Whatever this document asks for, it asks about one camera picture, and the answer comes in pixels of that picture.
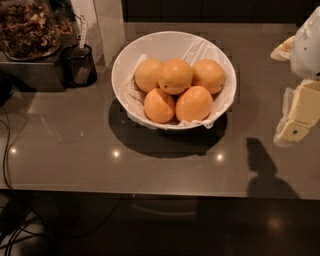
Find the white object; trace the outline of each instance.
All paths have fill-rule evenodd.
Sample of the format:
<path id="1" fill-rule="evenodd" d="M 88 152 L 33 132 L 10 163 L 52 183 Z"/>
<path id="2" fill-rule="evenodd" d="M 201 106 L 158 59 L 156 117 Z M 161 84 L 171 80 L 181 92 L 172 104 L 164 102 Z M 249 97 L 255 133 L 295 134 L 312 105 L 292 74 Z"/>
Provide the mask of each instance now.
<path id="1" fill-rule="evenodd" d="M 291 51 L 291 71 L 302 79 L 320 78 L 320 7 L 297 31 Z"/>
<path id="2" fill-rule="evenodd" d="M 320 119 L 319 16 L 320 7 L 311 14 L 296 35 L 289 38 L 291 49 L 284 47 L 287 39 L 271 53 L 273 59 L 290 60 L 292 73 L 304 79 L 294 91 L 287 89 L 285 93 L 283 118 L 274 136 L 274 144 L 280 147 L 300 142 Z"/>
<path id="3" fill-rule="evenodd" d="M 144 114 L 145 93 L 134 85 L 133 76 L 137 65 L 145 58 L 167 61 L 181 58 L 193 65 L 197 60 L 209 58 L 217 61 L 226 72 L 226 83 L 216 96 L 211 114 L 203 121 L 158 124 Z M 112 87 L 126 109 L 128 117 L 150 129 L 186 130 L 213 123 L 231 106 L 236 92 L 236 75 L 228 57 L 211 42 L 183 32 L 166 31 L 143 36 L 125 47 L 115 60 L 112 69 Z"/>
<path id="4" fill-rule="evenodd" d="M 285 122 L 279 123 L 275 143 L 301 141 L 320 119 L 320 82 L 304 80 L 293 92 L 293 101 Z"/>

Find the glossy table surface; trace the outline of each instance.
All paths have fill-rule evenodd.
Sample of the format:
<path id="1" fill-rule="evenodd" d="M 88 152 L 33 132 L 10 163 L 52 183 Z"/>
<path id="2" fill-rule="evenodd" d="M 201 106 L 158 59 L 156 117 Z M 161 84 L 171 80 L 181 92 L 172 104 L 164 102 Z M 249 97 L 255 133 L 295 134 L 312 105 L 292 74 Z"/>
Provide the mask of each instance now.
<path id="1" fill-rule="evenodd" d="M 128 24 L 129 40 L 161 30 L 196 33 L 230 58 L 232 107 L 212 129 L 149 130 L 131 121 L 111 84 L 112 66 L 86 88 L 16 92 L 8 178 L 16 189 L 129 194 L 320 199 L 320 131 L 283 149 L 273 144 L 286 87 L 300 80 L 270 59 L 290 24 Z M 4 113 L 0 118 L 6 121 Z M 6 129 L 0 125 L 0 154 Z M 2 177 L 1 188 L 6 188 Z"/>

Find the dark floor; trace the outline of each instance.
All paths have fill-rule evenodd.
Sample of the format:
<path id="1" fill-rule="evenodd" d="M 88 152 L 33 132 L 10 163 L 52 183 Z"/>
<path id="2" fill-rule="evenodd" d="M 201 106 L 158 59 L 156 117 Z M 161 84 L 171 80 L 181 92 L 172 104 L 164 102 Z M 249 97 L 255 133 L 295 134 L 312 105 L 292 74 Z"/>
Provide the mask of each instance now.
<path id="1" fill-rule="evenodd" d="M 52 192 L 33 197 L 59 244 L 50 256 L 320 255 L 320 201 Z"/>

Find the bowl rim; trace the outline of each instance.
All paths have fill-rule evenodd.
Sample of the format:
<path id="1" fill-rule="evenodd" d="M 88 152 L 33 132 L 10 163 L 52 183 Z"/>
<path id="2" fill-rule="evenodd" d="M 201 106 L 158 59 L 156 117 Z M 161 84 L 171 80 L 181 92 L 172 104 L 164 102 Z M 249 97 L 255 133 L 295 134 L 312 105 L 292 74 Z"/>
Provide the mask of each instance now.
<path id="1" fill-rule="evenodd" d="M 220 111 L 218 114 L 217 114 L 217 119 L 219 119 L 226 111 L 227 109 L 233 104 L 234 102 L 234 98 L 235 98 L 235 94 L 236 94 L 236 88 L 237 88 L 237 77 L 236 77 L 236 74 L 235 74 L 235 70 L 234 70 L 234 67 L 230 61 L 230 59 L 225 55 L 225 53 L 219 48 L 217 47 L 214 43 L 210 42 L 209 40 L 203 38 L 203 37 L 200 37 L 200 36 L 197 36 L 197 35 L 194 35 L 194 34 L 191 34 L 191 33 L 187 33 L 187 32 L 181 32 L 181 31 L 173 31 L 173 30 L 170 30 L 170 31 L 159 31 L 159 32 L 154 32 L 154 33 L 149 33 L 147 35 L 144 35 L 144 36 L 141 36 L 135 40 L 133 40 L 132 42 L 130 42 L 128 45 L 126 45 L 120 52 L 119 54 L 117 55 L 117 57 L 115 58 L 114 60 L 114 63 L 113 63 L 113 66 L 112 66 L 112 71 L 111 71 L 111 84 L 112 84 L 112 89 L 113 89 L 113 92 L 115 93 L 116 95 L 116 98 L 117 100 L 120 102 L 121 106 L 126 110 L 127 112 L 127 115 L 128 117 L 132 120 L 131 116 L 134 117 L 135 120 L 133 120 L 133 122 L 135 123 L 139 123 L 140 125 L 142 126 L 145 126 L 149 129 L 153 129 L 153 130 L 156 130 L 156 129 L 162 129 L 162 130 L 189 130 L 189 129 L 193 129 L 193 128 L 197 128 L 197 127 L 200 127 L 200 126 L 204 126 L 204 124 L 202 123 L 199 123 L 199 124 L 194 124 L 192 126 L 179 126 L 179 125 L 170 125 L 170 124 L 158 124 L 158 123 L 155 123 L 149 119 L 147 120 L 140 120 L 141 118 L 138 117 L 136 114 L 132 113 L 129 111 L 129 109 L 126 107 L 128 104 L 123 102 L 121 100 L 121 98 L 119 97 L 118 93 L 117 93 L 117 90 L 115 90 L 115 85 L 114 85 L 114 66 L 115 64 L 118 62 L 119 58 L 121 57 L 121 53 L 129 46 L 131 46 L 132 44 L 136 43 L 137 41 L 139 40 L 143 40 L 145 38 L 148 38 L 150 36 L 155 36 L 155 35 L 160 35 L 160 34 L 182 34 L 182 35 L 188 35 L 188 36 L 192 36 L 194 38 L 198 38 L 198 39 L 201 39 L 203 41 L 206 41 L 208 42 L 209 44 L 212 44 L 214 45 L 227 59 L 227 61 L 230 63 L 232 69 L 231 69 L 231 76 L 232 76 L 232 79 L 235 81 L 235 89 L 233 90 L 233 95 L 232 95 L 232 100 L 230 102 L 230 104 L 228 105 L 228 107 L 226 109 L 224 109 L 224 111 Z M 212 121 L 212 120 L 208 120 L 207 123 L 212 123 L 214 124 L 215 121 Z"/>

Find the table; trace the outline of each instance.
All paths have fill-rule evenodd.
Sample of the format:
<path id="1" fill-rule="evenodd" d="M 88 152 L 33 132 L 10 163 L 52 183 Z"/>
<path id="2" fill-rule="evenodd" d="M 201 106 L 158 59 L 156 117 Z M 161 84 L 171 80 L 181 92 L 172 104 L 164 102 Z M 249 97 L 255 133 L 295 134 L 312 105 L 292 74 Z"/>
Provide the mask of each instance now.
<path id="1" fill-rule="evenodd" d="M 213 41 L 235 67 L 232 107 L 207 130 L 153 131 L 130 119 L 111 84 L 112 65 L 86 88 L 16 92 L 5 104 L 15 189 L 97 193 L 320 199 L 319 126 L 289 149 L 273 144 L 286 87 L 301 81 L 270 53 L 292 24 L 127 24 L 127 39 L 157 31 Z M 0 155 L 6 130 L 0 126 Z M 0 188 L 6 188 L 0 178 Z"/>

